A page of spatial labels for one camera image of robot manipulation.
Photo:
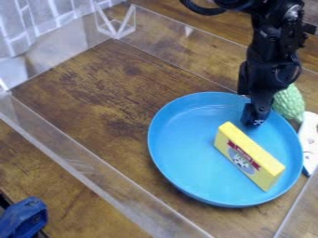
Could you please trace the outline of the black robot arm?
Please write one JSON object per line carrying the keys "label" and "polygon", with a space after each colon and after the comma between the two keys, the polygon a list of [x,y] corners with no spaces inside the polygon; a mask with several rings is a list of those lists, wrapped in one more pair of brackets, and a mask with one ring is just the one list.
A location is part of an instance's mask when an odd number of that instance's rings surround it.
{"label": "black robot arm", "polygon": [[241,121],[248,126],[260,126],[272,113],[274,95],[300,77],[303,65],[297,50],[317,32],[317,27],[304,22],[305,0],[214,0],[216,8],[202,7],[192,0],[180,1],[189,10],[205,16],[229,10],[252,16],[254,35],[246,61],[240,66],[238,93],[252,99]]}

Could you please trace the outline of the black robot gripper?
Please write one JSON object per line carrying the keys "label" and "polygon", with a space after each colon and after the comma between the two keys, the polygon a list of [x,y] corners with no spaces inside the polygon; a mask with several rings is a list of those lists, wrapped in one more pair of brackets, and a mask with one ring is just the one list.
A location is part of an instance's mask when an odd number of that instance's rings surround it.
{"label": "black robot gripper", "polygon": [[274,94],[286,89],[297,80],[303,66],[295,53],[286,58],[265,60],[252,48],[238,70],[238,94],[248,95],[241,122],[246,126],[261,126],[269,118]]}

